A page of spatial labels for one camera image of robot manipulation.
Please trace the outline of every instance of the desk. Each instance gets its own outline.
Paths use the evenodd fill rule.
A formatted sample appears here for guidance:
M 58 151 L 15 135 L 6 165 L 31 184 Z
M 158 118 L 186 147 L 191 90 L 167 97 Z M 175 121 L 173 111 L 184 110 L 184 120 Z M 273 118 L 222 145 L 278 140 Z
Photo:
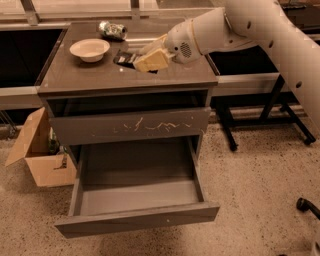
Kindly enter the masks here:
M 211 67 L 204 57 L 158 74 L 120 67 L 119 49 L 140 48 L 179 21 L 119 22 L 127 40 L 93 64 L 69 47 L 99 38 L 98 23 L 72 24 L 41 81 L 50 123 L 78 167 L 69 217 L 56 223 L 66 237 L 213 221 L 219 209 L 206 200 L 198 164 L 217 85 Z

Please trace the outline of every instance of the brown box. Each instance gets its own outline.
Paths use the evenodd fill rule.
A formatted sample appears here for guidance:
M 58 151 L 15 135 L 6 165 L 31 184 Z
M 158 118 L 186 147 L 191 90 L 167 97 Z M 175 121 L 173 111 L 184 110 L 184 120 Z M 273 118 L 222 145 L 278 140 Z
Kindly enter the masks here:
M 62 165 L 63 154 L 48 154 L 48 136 L 50 125 L 44 108 L 31 113 L 13 145 L 5 163 L 8 166 L 24 158 L 32 176 L 39 187 L 72 185 L 76 177 L 76 168 L 67 156 L 67 167 Z

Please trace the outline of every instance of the closed drawer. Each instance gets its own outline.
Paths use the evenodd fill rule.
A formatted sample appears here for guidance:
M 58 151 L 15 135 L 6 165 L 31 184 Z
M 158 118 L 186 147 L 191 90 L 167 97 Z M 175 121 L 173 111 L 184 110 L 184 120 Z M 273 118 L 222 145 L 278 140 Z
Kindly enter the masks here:
M 58 117 L 50 119 L 61 143 L 82 145 L 203 134 L 211 108 Z
M 189 137 L 81 147 L 66 237 L 213 221 Z

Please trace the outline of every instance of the white bowl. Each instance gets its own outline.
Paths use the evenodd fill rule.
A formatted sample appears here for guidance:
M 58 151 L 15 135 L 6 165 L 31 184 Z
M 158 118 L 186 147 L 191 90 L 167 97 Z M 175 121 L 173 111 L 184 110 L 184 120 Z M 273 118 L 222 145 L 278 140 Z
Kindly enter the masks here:
M 70 47 L 70 52 L 85 62 L 97 62 L 109 50 L 110 44 L 101 39 L 85 39 Z

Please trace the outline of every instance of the floor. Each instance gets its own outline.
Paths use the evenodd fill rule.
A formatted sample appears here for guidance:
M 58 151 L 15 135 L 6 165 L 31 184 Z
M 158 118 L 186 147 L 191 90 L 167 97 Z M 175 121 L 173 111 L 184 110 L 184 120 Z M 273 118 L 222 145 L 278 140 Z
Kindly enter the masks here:
M 200 164 L 209 201 L 221 205 L 214 222 L 69 240 L 54 223 L 66 218 L 72 186 L 38 188 L 24 160 L 4 167 L 15 139 L 0 127 L 0 255 L 310 255 L 320 222 L 295 204 L 304 197 L 320 206 L 320 136 L 299 116 L 317 135 L 314 144 L 305 146 L 295 125 L 242 128 L 231 152 L 212 112 Z

